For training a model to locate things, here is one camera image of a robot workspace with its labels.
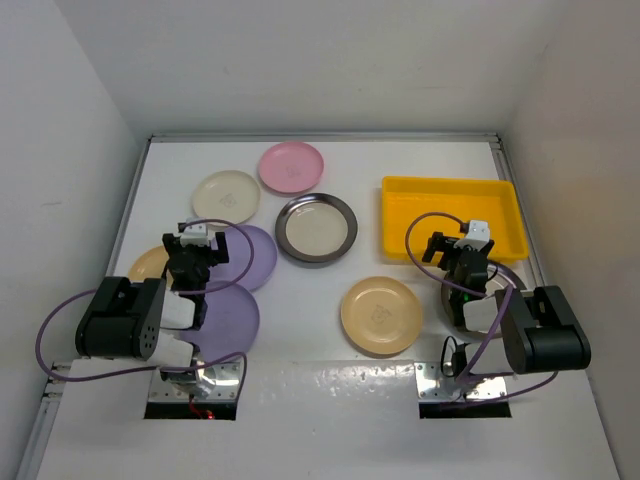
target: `yellow tray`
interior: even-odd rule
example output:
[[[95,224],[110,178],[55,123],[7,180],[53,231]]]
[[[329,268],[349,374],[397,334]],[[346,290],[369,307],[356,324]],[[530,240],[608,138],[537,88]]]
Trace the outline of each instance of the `yellow tray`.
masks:
[[[510,182],[450,178],[384,177],[382,179],[382,237],[384,253],[409,260],[404,237],[411,222],[427,212],[447,212],[461,220],[489,222],[495,245],[489,258],[512,263],[529,256],[516,193]],[[411,251],[422,258],[433,232],[462,236],[446,218],[425,218],[411,234]],[[440,260],[434,257],[432,265]]]

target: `white enclosure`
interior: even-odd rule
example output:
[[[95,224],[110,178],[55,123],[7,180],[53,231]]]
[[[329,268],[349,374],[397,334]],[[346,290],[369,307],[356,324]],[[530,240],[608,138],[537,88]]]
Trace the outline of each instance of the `white enclosure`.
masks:
[[[0,478],[40,403],[37,327],[104,275],[148,137],[328,130],[498,133],[545,280],[592,343],[618,472],[640,477],[638,18],[633,0],[3,2]],[[46,358],[73,358],[81,312],[56,319]],[[460,456],[464,437],[447,437]]]
[[[219,478],[384,480],[390,469],[401,477],[468,477],[478,475],[479,462],[480,478],[487,479],[617,478],[584,372],[562,372],[553,389],[513,402],[513,418],[419,419],[413,361],[437,361],[450,327],[445,327],[439,284],[380,253],[381,177],[395,172],[498,179],[501,168],[492,145],[482,136],[465,142],[308,141],[325,158],[318,189],[353,209],[359,234],[343,258],[323,268],[303,268],[280,255],[272,278],[254,292],[260,329],[248,352],[247,389],[236,421],[209,422],[207,428],[191,420],[142,419],[148,372],[68,384],[38,479],[169,478],[189,471],[215,472]],[[274,144],[154,140],[114,250],[114,273],[126,275],[168,225],[190,215],[190,194],[212,168],[250,174]],[[250,223],[273,231],[286,200],[263,191]],[[532,285],[528,264],[517,262],[514,268]],[[337,314],[344,293],[375,275],[400,280],[422,304],[418,339],[393,359],[373,359],[354,349]],[[113,368],[113,362],[87,359],[74,363],[71,374]],[[509,379],[509,391],[547,376]],[[181,451],[185,438],[190,448]]]

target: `red wire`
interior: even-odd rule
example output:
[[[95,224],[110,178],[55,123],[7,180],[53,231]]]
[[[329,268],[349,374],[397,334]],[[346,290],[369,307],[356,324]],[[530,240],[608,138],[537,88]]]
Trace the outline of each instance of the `red wire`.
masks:
[[[211,410],[198,410],[196,406],[193,404],[193,397],[189,397],[189,410],[192,413],[198,415],[198,418],[202,419],[202,414],[206,414],[209,420],[213,420],[213,412]]]
[[[198,410],[193,404],[193,397],[189,397],[189,410],[191,410],[192,413],[198,415],[198,418],[202,419],[202,413],[200,413],[200,410]]]

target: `pink plate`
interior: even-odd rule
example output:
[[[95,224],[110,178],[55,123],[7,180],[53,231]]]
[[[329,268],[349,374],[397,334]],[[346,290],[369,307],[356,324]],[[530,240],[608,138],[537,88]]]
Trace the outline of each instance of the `pink plate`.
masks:
[[[300,193],[320,181],[322,155],[311,145],[285,142],[264,152],[258,172],[265,185],[280,193]]]

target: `metal plate rim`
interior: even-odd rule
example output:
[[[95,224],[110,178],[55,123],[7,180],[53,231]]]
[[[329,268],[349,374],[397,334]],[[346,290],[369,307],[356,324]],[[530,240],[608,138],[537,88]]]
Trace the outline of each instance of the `metal plate rim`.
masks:
[[[294,248],[293,245],[291,245],[291,242],[289,242],[286,229],[287,222],[289,221],[291,214],[297,208],[302,205],[306,205],[307,203],[324,203],[326,205],[330,205],[338,210],[346,220],[347,237],[337,250],[326,255],[307,255],[306,253]],[[338,197],[328,193],[307,193],[296,197],[293,200],[290,200],[282,210],[280,210],[280,213],[276,218],[276,241],[278,242],[278,245],[291,257],[306,263],[326,263],[337,260],[349,251],[355,242],[357,235],[358,220],[356,219],[356,215],[353,213],[353,210],[351,210],[351,207],[349,207],[349,205],[347,205],[343,200],[340,200]]]

